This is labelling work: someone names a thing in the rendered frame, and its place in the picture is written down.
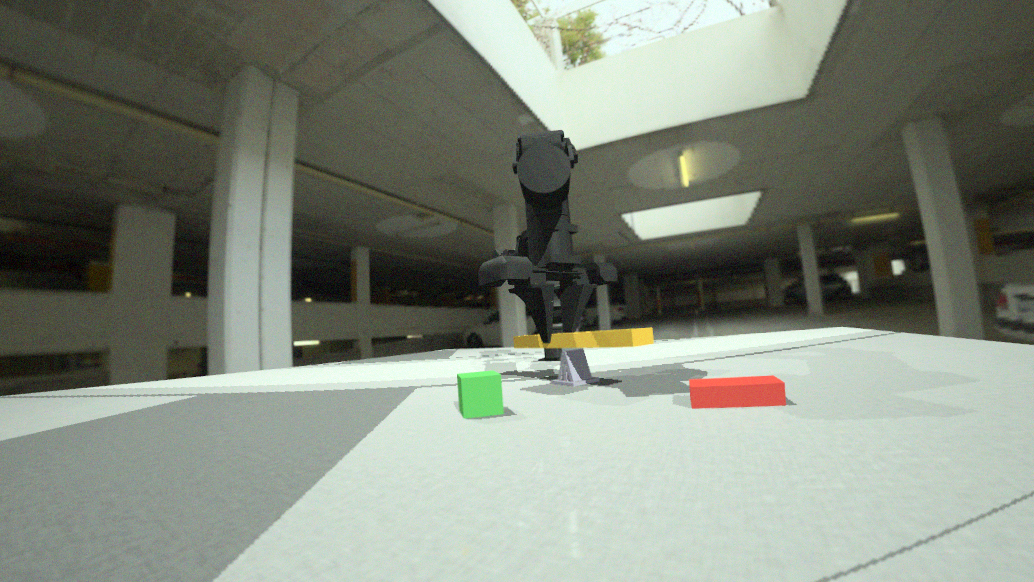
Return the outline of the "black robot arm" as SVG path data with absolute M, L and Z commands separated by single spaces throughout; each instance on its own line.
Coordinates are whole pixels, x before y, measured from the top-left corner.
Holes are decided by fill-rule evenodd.
M 526 222 L 542 215 L 569 215 L 571 169 L 578 163 L 578 154 L 562 130 L 539 131 L 518 135 L 513 143 L 512 167 L 518 174 L 525 198 Z M 520 238 L 520 239 L 519 239 Z M 516 237 L 515 250 L 495 249 L 492 259 L 520 256 L 529 259 L 528 241 Z M 539 361 L 561 361 L 562 348 L 544 348 Z

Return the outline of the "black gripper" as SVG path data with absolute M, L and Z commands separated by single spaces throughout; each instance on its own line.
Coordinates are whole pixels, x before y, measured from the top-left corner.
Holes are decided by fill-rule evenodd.
M 524 301 L 544 344 L 552 337 L 554 292 L 561 304 L 562 332 L 576 333 L 591 292 L 617 282 L 611 262 L 582 264 L 574 255 L 571 235 L 576 233 L 578 227 L 570 224 L 568 216 L 534 217 L 521 232 L 522 239 L 528 240 L 529 259 L 501 255 L 482 263 L 478 271 L 481 287 L 500 287 L 506 280 L 514 280 L 514 288 L 508 290 Z M 554 290 L 555 284 L 546 281 L 559 281 L 560 289 Z

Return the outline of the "green cube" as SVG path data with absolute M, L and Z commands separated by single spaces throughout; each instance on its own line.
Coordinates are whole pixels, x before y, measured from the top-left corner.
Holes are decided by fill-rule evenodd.
M 457 385 L 464 418 L 503 413 L 501 374 L 493 370 L 457 374 Z

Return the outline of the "yellow bar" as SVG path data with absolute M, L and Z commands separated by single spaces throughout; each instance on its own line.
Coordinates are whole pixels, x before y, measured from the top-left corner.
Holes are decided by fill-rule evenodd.
M 514 348 L 567 348 L 567 347 L 637 347 L 653 344 L 652 328 L 598 330 L 552 334 L 551 342 L 544 344 L 540 335 L 513 336 Z

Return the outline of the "red rectangular block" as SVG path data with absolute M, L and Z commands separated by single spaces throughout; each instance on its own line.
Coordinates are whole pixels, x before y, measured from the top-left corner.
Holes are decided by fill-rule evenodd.
M 689 382 L 692 409 L 786 406 L 785 382 L 774 375 Z

